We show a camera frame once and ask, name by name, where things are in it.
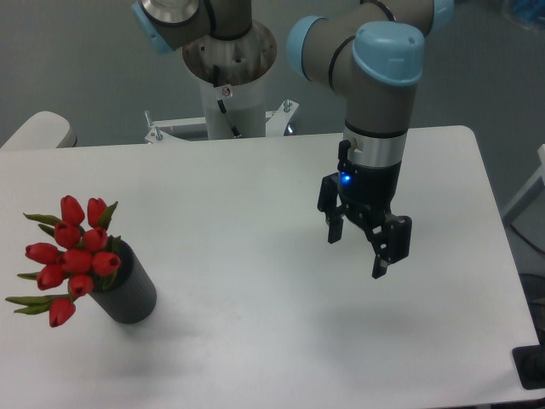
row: metal bracket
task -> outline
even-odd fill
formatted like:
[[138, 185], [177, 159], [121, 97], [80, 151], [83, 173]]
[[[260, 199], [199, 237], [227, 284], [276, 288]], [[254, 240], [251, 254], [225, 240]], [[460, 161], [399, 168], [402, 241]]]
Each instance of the metal bracket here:
[[[293, 135], [294, 126], [290, 122], [295, 115], [299, 104], [297, 102], [286, 100], [282, 102], [282, 105], [277, 111], [265, 112], [265, 118], [267, 123], [265, 124], [266, 132], [265, 136], [284, 136]], [[163, 141], [187, 141], [180, 137], [173, 135], [179, 134], [195, 134], [206, 131], [205, 118], [184, 118], [184, 119], [171, 119], [166, 121], [152, 121], [149, 111], [144, 112], [146, 116], [148, 133], [145, 139], [148, 143], [158, 143]], [[157, 138], [157, 131], [163, 139]]]

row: red tulip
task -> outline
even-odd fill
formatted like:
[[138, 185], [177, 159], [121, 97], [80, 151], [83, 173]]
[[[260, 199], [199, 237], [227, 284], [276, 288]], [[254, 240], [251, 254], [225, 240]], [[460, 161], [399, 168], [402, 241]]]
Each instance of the red tulip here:
[[76, 306], [68, 298], [56, 298], [49, 306], [49, 325], [51, 328], [63, 325], [76, 312]]
[[25, 256], [42, 264], [53, 264], [59, 256], [59, 249], [49, 243], [36, 243], [26, 247]]
[[106, 210], [106, 207], [108, 207], [106, 202], [100, 198], [89, 199], [87, 203], [87, 219], [92, 228], [96, 228], [99, 225], [99, 218], [104, 213], [104, 210]]
[[57, 260], [63, 271], [85, 274], [91, 269], [93, 255], [86, 250], [70, 249]]
[[89, 251], [102, 250], [108, 241], [108, 233], [103, 228], [93, 228], [83, 235], [83, 245]]
[[42, 268], [40, 274], [37, 275], [37, 288], [40, 290], [48, 290], [62, 284], [65, 279], [65, 274], [58, 264], [49, 264]]
[[60, 214], [63, 222], [79, 226], [85, 220], [82, 206], [72, 196], [65, 196], [60, 200]]
[[115, 273], [121, 265], [121, 260], [115, 253], [100, 251], [93, 257], [93, 270], [101, 276]]
[[68, 280], [68, 291], [75, 297], [83, 297], [93, 290], [93, 279], [87, 274], [74, 275]]
[[54, 240], [58, 245], [71, 249], [81, 239], [79, 229], [66, 222], [58, 222], [54, 225]]

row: white chair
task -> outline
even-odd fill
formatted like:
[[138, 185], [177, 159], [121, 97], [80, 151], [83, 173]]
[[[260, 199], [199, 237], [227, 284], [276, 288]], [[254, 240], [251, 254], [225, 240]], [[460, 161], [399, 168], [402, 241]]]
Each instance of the white chair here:
[[76, 133], [66, 119], [52, 112], [38, 112], [29, 118], [0, 147], [0, 152], [73, 147]]

